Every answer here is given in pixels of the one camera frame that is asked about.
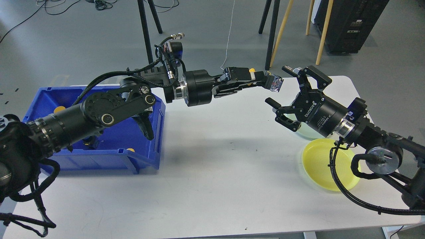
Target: blue plastic bin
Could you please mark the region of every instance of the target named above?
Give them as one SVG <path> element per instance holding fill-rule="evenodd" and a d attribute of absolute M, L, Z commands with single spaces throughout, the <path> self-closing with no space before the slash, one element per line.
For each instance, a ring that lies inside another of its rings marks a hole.
<path fill-rule="evenodd" d="M 40 88 L 31 103 L 23 122 L 35 120 L 53 113 L 58 106 L 70 107 L 85 87 Z M 118 86 L 96 86 L 88 94 L 106 92 Z M 60 164 L 61 170 L 128 169 L 138 174 L 139 169 L 151 166 L 159 169 L 165 104 L 156 97 L 153 113 L 149 116 L 155 138 L 147 140 L 136 122 L 129 118 L 106 128 L 99 136 L 96 149 L 88 149 L 82 141 L 73 144 L 72 153 L 63 149 L 50 159 Z M 51 167 L 40 165 L 48 174 Z"/>

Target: yellow bowl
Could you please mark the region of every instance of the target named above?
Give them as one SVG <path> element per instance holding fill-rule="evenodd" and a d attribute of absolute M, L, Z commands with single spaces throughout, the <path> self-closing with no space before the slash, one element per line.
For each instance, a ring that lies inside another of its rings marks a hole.
<path fill-rule="evenodd" d="M 335 184 L 329 164 L 329 151 L 334 147 L 333 139 L 315 139 L 304 148 L 303 151 L 303 167 L 307 175 L 319 186 L 331 190 L 339 191 Z M 351 160 L 354 152 L 349 150 L 338 150 L 336 158 L 337 174 L 347 189 L 352 189 L 360 180 L 353 175 L 351 171 Z"/>

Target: metal connector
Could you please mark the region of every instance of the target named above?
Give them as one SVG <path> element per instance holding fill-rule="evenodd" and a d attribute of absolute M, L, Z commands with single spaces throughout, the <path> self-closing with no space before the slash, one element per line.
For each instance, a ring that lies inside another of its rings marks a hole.
<path fill-rule="evenodd" d="M 171 37 L 173 38 L 173 40 L 180 40 L 184 37 L 184 33 L 179 32 L 177 34 L 172 34 Z"/>

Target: tripod leg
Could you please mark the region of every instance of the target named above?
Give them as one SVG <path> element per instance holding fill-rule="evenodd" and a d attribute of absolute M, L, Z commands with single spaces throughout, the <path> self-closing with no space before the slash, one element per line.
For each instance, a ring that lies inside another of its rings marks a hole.
<path fill-rule="evenodd" d="M 147 0 L 147 3 L 149 4 L 150 11 L 152 12 L 153 19 L 155 20 L 156 29 L 158 29 L 158 33 L 159 34 L 162 34 L 161 24 L 159 23 L 158 14 L 157 14 L 157 12 L 155 10 L 155 6 L 153 4 L 153 0 Z"/>
<path fill-rule="evenodd" d="M 258 29 L 258 34 L 263 33 L 264 24 L 266 24 L 267 15 L 269 14 L 270 4 L 272 0 L 267 0 L 266 5 L 264 6 L 263 17 L 261 18 L 260 28 Z"/>
<path fill-rule="evenodd" d="M 273 5 L 272 25 L 270 26 L 269 45 L 267 46 L 266 70 L 270 69 L 270 60 L 272 58 L 273 42 L 275 41 L 276 22 L 278 21 L 279 4 L 281 0 L 275 0 Z"/>
<path fill-rule="evenodd" d="M 144 44 L 146 45 L 146 53 L 147 53 L 147 60 L 149 63 L 153 62 L 152 57 L 152 49 L 150 48 L 150 38 L 149 38 L 149 31 L 147 30 L 147 23 L 146 23 L 146 12 L 145 12 L 145 6 L 143 4 L 143 0 L 137 0 L 137 4 L 139 5 L 139 13 L 140 13 L 140 20 L 142 21 L 142 30 L 143 30 L 143 37 L 144 37 Z"/>

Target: table surface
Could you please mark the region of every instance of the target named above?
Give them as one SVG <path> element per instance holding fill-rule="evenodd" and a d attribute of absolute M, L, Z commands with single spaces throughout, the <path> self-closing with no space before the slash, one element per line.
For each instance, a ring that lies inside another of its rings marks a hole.
<path fill-rule="evenodd" d="M 331 78 L 325 94 L 345 106 L 358 97 L 349 78 Z M 289 105 L 298 91 L 296 79 L 286 78 L 280 93 L 258 87 L 208 105 L 167 104 L 160 169 L 61 172 L 42 195 L 57 224 L 49 237 L 184 238 L 419 222 L 420 216 L 378 215 L 307 177 L 301 152 L 309 141 L 276 123 L 264 102 L 272 97 Z M 351 192 L 407 208 L 382 180 L 361 179 Z M 18 203 L 14 214 L 40 218 L 32 201 Z M 4 238 L 38 236 L 11 224 Z"/>

